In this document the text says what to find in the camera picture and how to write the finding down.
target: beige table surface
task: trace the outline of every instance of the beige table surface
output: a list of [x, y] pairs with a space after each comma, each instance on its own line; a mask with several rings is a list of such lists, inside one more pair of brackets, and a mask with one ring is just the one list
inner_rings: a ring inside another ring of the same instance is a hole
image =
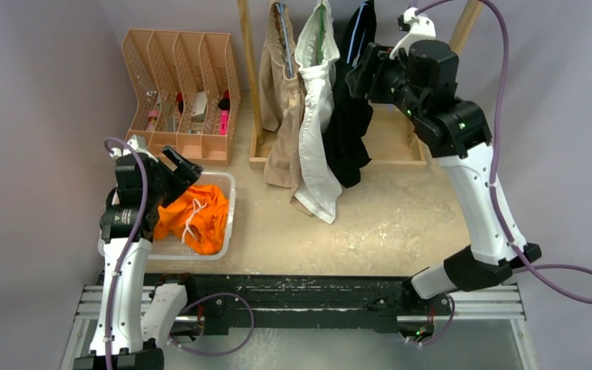
[[289, 204], [248, 164], [253, 114], [243, 99], [227, 168], [237, 181], [230, 246], [216, 261], [149, 261], [147, 272], [412, 275], [469, 243], [450, 182], [432, 163], [412, 172], [369, 164], [326, 224]]

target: laundry basket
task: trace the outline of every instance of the laundry basket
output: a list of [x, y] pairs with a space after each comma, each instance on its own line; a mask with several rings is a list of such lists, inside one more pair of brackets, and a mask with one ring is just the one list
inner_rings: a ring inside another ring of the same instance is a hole
[[[131, 29], [122, 50], [137, 97], [137, 111], [126, 138], [144, 137], [149, 151], [166, 160], [169, 145], [195, 163], [227, 166], [232, 157], [240, 91], [230, 34]], [[228, 91], [228, 128], [220, 133], [219, 101]], [[191, 111], [198, 92], [205, 92], [207, 113], [193, 122]], [[178, 109], [182, 96], [183, 112]], [[149, 127], [149, 113], [156, 123]], [[167, 125], [171, 119], [173, 129]]]
[[225, 172], [203, 172], [196, 185], [216, 185], [221, 189], [221, 193], [228, 199], [228, 216], [226, 219], [226, 230], [224, 235], [224, 245], [221, 251], [212, 255], [200, 255], [192, 248], [181, 242], [180, 239], [173, 234], [165, 237], [162, 240], [153, 242], [153, 250], [149, 259], [151, 260], [172, 260], [172, 261], [193, 261], [218, 260], [223, 257], [228, 251], [228, 244], [230, 243], [230, 236], [233, 231], [234, 205], [235, 205], [235, 179], [233, 175]]

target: orange clothing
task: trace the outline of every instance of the orange clothing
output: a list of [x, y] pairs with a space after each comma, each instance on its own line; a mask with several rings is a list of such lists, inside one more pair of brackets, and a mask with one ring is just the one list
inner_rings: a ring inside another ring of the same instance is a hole
[[[221, 251], [224, 245], [228, 199], [218, 187], [192, 185], [175, 202], [167, 208], [158, 207], [158, 211], [160, 221], [153, 231], [155, 239], [162, 240], [169, 232], [173, 232], [178, 239], [184, 236], [185, 244], [198, 254], [216, 254]], [[188, 220], [190, 229], [185, 230]]]

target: white basket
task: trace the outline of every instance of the white basket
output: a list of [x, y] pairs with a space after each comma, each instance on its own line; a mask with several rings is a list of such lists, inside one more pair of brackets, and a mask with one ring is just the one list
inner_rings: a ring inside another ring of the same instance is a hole
[[235, 181], [233, 175], [227, 172], [204, 171], [196, 185], [216, 185], [221, 189], [226, 199], [228, 199], [228, 217], [226, 220], [226, 234], [224, 236], [224, 245], [217, 254], [201, 255], [192, 248], [180, 242], [180, 239], [173, 234], [169, 234], [162, 240], [153, 242], [153, 250], [149, 256], [150, 260], [171, 260], [171, 261], [212, 261], [218, 260], [228, 252], [230, 236], [233, 232], [233, 216], [235, 202]]

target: pink brush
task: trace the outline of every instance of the pink brush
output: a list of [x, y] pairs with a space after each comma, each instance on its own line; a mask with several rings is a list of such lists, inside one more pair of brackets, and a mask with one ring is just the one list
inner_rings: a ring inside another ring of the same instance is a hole
[[228, 111], [221, 111], [221, 124], [219, 125], [219, 134], [225, 135], [228, 132]]

